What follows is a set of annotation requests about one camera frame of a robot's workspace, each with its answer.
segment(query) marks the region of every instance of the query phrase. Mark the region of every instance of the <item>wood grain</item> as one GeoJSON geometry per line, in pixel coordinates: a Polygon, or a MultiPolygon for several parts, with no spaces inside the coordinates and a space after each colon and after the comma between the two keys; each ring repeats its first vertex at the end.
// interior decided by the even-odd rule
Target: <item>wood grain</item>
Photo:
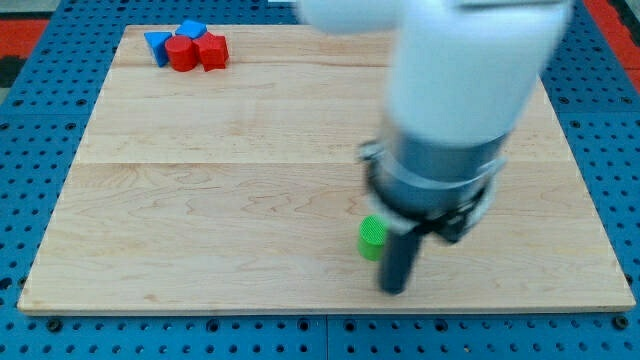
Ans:
{"type": "Polygon", "coordinates": [[[210,27],[226,71],[155,68],[128,27],[19,308],[30,315],[522,313],[635,304],[544,89],[489,214],[388,296],[355,247],[391,36],[210,27]]]}

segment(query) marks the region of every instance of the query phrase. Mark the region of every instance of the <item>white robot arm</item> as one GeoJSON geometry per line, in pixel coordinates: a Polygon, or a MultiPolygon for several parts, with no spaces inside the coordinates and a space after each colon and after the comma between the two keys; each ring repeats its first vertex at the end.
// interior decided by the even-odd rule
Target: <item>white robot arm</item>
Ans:
{"type": "Polygon", "coordinates": [[[333,34],[396,29],[385,119],[363,146],[389,232],[381,288],[404,290],[424,235],[458,241],[489,208],[500,148],[569,21],[572,0],[298,0],[333,34]]]}

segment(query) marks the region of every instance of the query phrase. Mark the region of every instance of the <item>wooden board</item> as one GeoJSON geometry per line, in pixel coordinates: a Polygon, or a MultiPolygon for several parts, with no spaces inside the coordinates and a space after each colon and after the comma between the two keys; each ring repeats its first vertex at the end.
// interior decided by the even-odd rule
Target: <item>wooden board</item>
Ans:
{"type": "Polygon", "coordinates": [[[355,159],[381,113],[390,36],[211,27],[230,67],[151,65],[127,28],[26,283],[30,315],[622,311],[634,299],[544,89],[495,205],[427,241],[408,290],[356,250],[355,159]]]}

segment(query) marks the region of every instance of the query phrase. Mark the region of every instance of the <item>red cylinder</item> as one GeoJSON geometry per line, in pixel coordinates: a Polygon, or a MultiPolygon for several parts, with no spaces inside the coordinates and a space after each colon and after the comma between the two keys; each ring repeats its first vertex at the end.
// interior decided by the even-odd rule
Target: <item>red cylinder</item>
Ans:
{"type": "Polygon", "coordinates": [[[182,35],[171,37],[164,43],[171,67],[176,71],[189,71],[198,65],[195,46],[190,38],[182,35]]]}

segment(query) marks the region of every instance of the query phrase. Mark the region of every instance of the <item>blue cube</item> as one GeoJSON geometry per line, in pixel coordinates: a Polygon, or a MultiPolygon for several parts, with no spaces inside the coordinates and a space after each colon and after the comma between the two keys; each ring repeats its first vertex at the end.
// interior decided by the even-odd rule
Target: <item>blue cube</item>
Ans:
{"type": "Polygon", "coordinates": [[[169,55],[167,55],[167,50],[164,48],[164,43],[169,40],[171,36],[173,36],[173,34],[168,31],[144,33],[144,38],[147,40],[147,44],[149,44],[151,55],[159,67],[163,67],[169,62],[169,55]]]}
{"type": "Polygon", "coordinates": [[[206,32],[207,25],[193,20],[185,20],[182,25],[178,27],[178,30],[176,30],[176,35],[188,36],[192,40],[195,40],[206,32]]]}

